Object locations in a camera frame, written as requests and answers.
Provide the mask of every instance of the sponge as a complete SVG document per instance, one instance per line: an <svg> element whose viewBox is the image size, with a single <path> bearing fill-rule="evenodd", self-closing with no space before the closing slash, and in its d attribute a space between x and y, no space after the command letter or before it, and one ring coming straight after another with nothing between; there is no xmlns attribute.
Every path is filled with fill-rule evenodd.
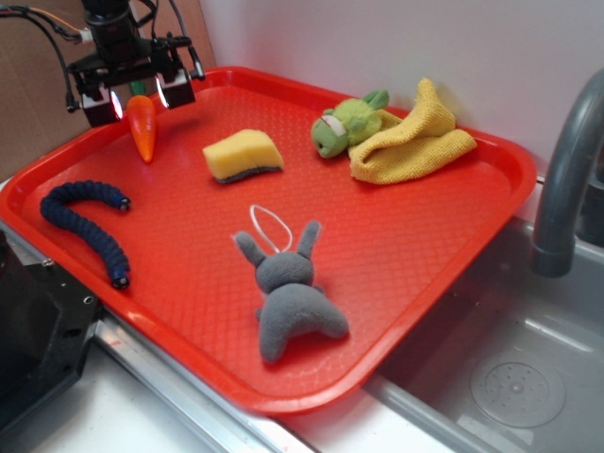
<svg viewBox="0 0 604 453"><path fill-rule="evenodd" d="M221 183L282 170L283 157L261 130L243 129L203 148L212 175Z"/></svg>

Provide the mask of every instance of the blue braided rope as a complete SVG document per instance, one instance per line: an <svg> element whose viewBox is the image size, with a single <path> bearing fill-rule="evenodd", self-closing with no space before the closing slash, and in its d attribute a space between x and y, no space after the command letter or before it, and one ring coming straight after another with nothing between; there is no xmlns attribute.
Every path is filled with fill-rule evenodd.
<svg viewBox="0 0 604 453"><path fill-rule="evenodd" d="M44 219L56 227L75 233L101 257L113 287L120 290L127 288L130 281L126 272L130 270L130 266L126 254L103 228L64 206L76 200L102 201L118 210L128 210L130 200L110 184L88 180L57 186L40 203Z"/></svg>

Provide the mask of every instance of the white string loop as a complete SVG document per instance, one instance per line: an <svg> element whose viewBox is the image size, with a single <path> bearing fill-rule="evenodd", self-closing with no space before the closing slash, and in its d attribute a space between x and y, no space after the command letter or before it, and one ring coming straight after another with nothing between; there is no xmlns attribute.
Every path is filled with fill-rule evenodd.
<svg viewBox="0 0 604 453"><path fill-rule="evenodd" d="M271 217L273 217L283 227L283 229L285 229L285 231L287 231L287 235L289 237L289 241L288 241L287 245L285 246L285 248L283 250L279 250L279 248L275 245L275 243L273 243L273 241L271 241L270 238L266 235L266 233L264 232L264 230L260 226L260 223L258 222L258 219L256 218L256 210L261 210L262 212L264 212L264 213L270 215ZM267 208L263 208L260 205L252 205L252 206L249 207L249 216L252 219L252 223L254 224L254 228L256 229L256 231L258 231L258 233L261 235L261 237L266 241L266 243L268 243L270 245L270 247L273 250L275 250L276 253L287 252L290 249L290 247L292 246L292 243L294 241L294 235L292 234L292 231L290 230L290 228L285 224L285 222L283 222L279 218L278 215L276 215L271 210L268 210Z"/></svg>

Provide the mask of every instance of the green stuffed turtle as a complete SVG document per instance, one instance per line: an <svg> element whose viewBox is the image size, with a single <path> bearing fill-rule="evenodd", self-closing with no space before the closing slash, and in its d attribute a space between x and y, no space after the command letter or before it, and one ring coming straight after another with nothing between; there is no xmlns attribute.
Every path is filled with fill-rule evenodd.
<svg viewBox="0 0 604 453"><path fill-rule="evenodd" d="M310 133L321 157L334 158L378 132L381 118L377 110L386 108L389 100L387 91L375 90L362 99L346 99L335 109L325 110Z"/></svg>

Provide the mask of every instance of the tray rim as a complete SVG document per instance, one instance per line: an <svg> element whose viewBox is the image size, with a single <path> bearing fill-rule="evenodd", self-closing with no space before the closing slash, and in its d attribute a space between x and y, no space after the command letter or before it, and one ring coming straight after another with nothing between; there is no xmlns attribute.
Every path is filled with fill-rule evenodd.
<svg viewBox="0 0 604 453"><path fill-rule="evenodd" d="M239 66L210 69L207 71L208 83L195 81L193 83L193 89L195 92L217 86L236 86L246 89L259 81L274 88L269 94L276 99L284 102L293 102L296 105L303 105L304 107L320 111L330 108L346 98L353 97L339 92L314 87L303 82L290 80L278 75L270 75L258 70ZM298 101L299 98L296 98L295 94L300 92L308 93L308 90L312 90L313 94L311 105L308 103L301 104ZM153 99L154 102L159 102L157 95L154 95ZM387 110L400 116L408 114L408 112L403 109L387 108ZM462 126L459 126L459 128L468 131L477 142L494 144L505 151L505 153L497 154L495 156L492 153L481 151L479 147L473 152L478 153L481 160L498 169L500 167L514 167L516 179L509 179L512 187L511 196L497 208L495 213L491 215L486 222L478 227L475 236L480 237L483 241L470 241L461 248L455 255L454 262L450 262L445 266L430 285L406 308L405 317L407 320L397 319L393 324L393 328L385 331L382 336L377 339L377 342L383 347L372 347L369 349L342 378L330 382L325 388L311 394L302 394L297 397L273 397L259 394L254 391L254 389L242 386L243 382L238 377L233 376L228 370L222 368L214 358L204 351L193 348L191 345L173 337L168 337L167 339L165 337L162 338L161 344L156 342L154 340L154 338L157 338L154 336L154 323L143 323L142 326L138 324L133 325L132 319L125 318L119 313L114 314L117 314L118 318L128 321L132 327L137 329L142 335L167 353L171 355L177 353L178 360L190 370L192 369L194 362L199 362L200 354L201 356L204 356L204 360L206 361L205 364L208 368L207 371L213 375L216 373L220 375L220 379L218 379L220 381L219 383L213 381L208 382L208 384L219 393L226 394L234 403L251 411L257 411L268 415L309 411L354 391L362 385L364 380L368 378L375 368L377 368L385 355L401 341L404 335L411 330L419 319L421 319L422 315L436 303L438 297L442 295L442 288L450 285L450 276L452 274L456 275L455 277L459 276L462 272L462 269L460 270L460 268L462 267L464 269L470 264L508 220L512 218L513 213L529 197L535 187L537 180L535 164L529 156L529 153L521 146L474 129ZM61 250L60 247L48 243L45 236L39 232L39 230L19 216L16 207L22 206L27 195L31 193L28 192L27 189L31 191L32 188L37 187L42 182L45 182L56 175L56 173L50 174L39 171L39 169L45 168L49 162L56 165L62 165L62 168L65 168L65 161L69 158L69 150L77 147L79 143L87 143L89 141L92 141L94 144L110 143L126 132L127 124L125 121L114 127L103 126L91 129L26 166L13 176L2 191L0 191L0 219L4 221L8 227L12 228L14 232L31 243L31 245L38 248L45 256L52 257L53 260L56 260L66 269L70 270L70 272L72 272L73 269L81 267L80 263L70 258L70 256ZM94 146L90 146L89 153L92 153L93 149ZM87 273L83 276L78 276L77 278L87 286L91 286L91 283L96 281L93 276ZM101 301L110 296L115 297L117 292L117 290L112 289L110 285L104 285L100 291L95 291L98 293ZM426 305L425 300L427 299L432 300L432 303ZM410 315L410 311L421 311L421 314L419 316L412 316ZM147 313L146 315L153 317L152 313ZM371 363L370 367L363 366L367 362Z"/></svg>

